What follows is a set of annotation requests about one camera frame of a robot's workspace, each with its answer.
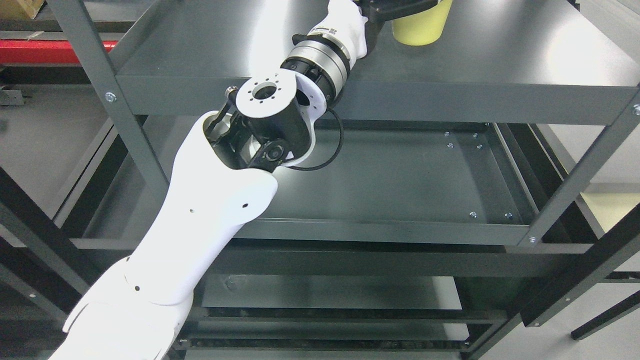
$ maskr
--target lower shelf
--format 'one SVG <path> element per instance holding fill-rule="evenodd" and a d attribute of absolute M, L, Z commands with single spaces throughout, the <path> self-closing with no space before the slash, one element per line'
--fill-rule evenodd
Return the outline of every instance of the lower shelf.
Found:
<path fill-rule="evenodd" d="M 194 121 L 150 117 L 145 123 L 167 173 Z M 347 125 L 342 152 L 330 166 L 275 171 L 278 193 L 238 238 L 517 245 L 527 232 L 531 208 L 492 127 Z M 304 165 L 328 158 L 337 138 L 337 129 L 318 129 Z M 126 161 L 84 237 L 139 241 L 155 204 Z"/>

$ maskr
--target bolt hole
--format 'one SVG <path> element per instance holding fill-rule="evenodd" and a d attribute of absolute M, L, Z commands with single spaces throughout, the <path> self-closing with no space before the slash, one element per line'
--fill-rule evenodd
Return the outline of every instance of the bolt hole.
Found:
<path fill-rule="evenodd" d="M 258 100 L 268 99 L 276 92 L 274 85 L 274 83 L 263 83 L 261 86 L 256 86 L 252 91 L 253 97 Z"/>

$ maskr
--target bolt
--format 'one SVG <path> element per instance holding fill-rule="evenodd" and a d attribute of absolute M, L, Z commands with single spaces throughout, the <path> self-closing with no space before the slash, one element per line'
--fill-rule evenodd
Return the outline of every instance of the bolt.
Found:
<path fill-rule="evenodd" d="M 277 145 L 273 149 L 269 150 L 265 156 L 269 161 L 276 161 L 277 159 L 280 159 L 283 152 L 284 148 L 281 145 Z"/>
<path fill-rule="evenodd" d="M 108 92 L 108 93 L 104 94 L 104 98 L 108 102 L 114 102 L 114 101 L 118 100 L 118 97 L 116 97 L 116 94 L 114 94 L 113 92 Z"/>

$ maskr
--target cardboard box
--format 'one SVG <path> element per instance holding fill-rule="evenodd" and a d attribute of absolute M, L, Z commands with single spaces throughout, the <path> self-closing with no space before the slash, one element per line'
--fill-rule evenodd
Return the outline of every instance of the cardboard box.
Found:
<path fill-rule="evenodd" d="M 44 0 L 0 0 L 0 19 L 27 20 L 38 15 Z"/>

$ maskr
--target shelf panel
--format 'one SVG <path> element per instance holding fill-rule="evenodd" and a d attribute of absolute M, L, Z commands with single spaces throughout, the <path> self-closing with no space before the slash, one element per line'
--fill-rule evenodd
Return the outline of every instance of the shelf panel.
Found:
<path fill-rule="evenodd" d="M 145 123 L 167 173 L 194 121 L 150 117 Z M 424 126 L 347 129 L 342 152 L 330 166 L 315 172 L 277 169 L 279 191 L 270 207 L 237 237 L 516 245 L 528 229 L 525 195 L 508 184 L 510 170 L 498 166 L 502 149 L 485 136 L 493 128 L 482 128 L 486 133 L 477 138 L 462 130 L 445 136 Z M 306 165 L 324 161 L 337 137 L 336 129 L 320 129 Z M 124 165 L 85 238 L 139 241 L 158 210 L 147 196 L 137 171 Z"/>
<path fill-rule="evenodd" d="M 0 166 L 51 218 L 105 137 L 107 115 L 88 85 L 21 85 L 25 106 L 3 106 Z"/>
<path fill-rule="evenodd" d="M 199 115 L 222 89 L 279 66 L 325 6 L 160 0 L 163 11 L 124 38 L 137 46 L 118 82 L 136 113 Z M 387 24 L 338 109 L 345 119 L 610 124 L 638 82 L 638 64 L 566 1 L 469 0 L 426 47 L 397 43 Z"/>

